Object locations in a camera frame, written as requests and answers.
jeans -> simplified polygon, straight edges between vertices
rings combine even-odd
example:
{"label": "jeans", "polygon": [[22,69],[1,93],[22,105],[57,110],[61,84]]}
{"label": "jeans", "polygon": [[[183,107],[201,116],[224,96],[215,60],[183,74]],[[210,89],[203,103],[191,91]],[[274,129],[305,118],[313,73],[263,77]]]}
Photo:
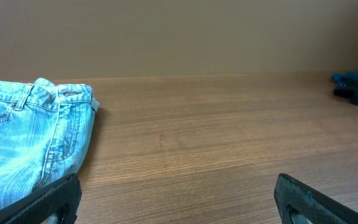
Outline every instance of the jeans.
{"label": "jeans", "polygon": [[87,85],[0,82],[0,209],[78,172],[98,106]]}

beige wall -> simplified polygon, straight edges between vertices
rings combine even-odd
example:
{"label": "beige wall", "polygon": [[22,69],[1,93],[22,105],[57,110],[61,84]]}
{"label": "beige wall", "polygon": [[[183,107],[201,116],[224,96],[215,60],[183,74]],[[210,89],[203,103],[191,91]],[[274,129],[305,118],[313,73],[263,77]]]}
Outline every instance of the beige wall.
{"label": "beige wall", "polygon": [[358,0],[0,0],[0,79],[358,68]]}

light blue jeans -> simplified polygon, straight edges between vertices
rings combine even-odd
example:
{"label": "light blue jeans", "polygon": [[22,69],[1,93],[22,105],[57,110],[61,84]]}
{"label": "light blue jeans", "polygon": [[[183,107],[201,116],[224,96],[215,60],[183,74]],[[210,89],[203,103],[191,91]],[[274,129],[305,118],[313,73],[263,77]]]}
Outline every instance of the light blue jeans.
{"label": "light blue jeans", "polygon": [[0,209],[78,171],[98,106],[87,85],[0,82]]}

brown wooden surface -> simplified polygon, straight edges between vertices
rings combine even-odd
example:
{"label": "brown wooden surface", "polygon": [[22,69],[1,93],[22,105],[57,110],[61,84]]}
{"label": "brown wooden surface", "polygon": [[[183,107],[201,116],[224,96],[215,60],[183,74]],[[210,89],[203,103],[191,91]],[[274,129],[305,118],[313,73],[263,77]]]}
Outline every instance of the brown wooden surface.
{"label": "brown wooden surface", "polygon": [[100,102],[76,223],[280,223],[281,172],[358,212],[358,107],[330,73],[54,82]]}

belt loop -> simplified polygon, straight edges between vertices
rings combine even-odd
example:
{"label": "belt loop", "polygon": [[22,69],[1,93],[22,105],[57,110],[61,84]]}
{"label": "belt loop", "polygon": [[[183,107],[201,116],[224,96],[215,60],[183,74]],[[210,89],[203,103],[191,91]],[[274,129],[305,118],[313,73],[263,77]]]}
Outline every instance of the belt loop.
{"label": "belt loop", "polygon": [[20,97],[19,101],[16,103],[14,110],[16,111],[23,110],[24,103],[27,101],[27,97],[29,97],[33,87],[34,85],[30,83],[25,86],[25,90],[22,96]]}

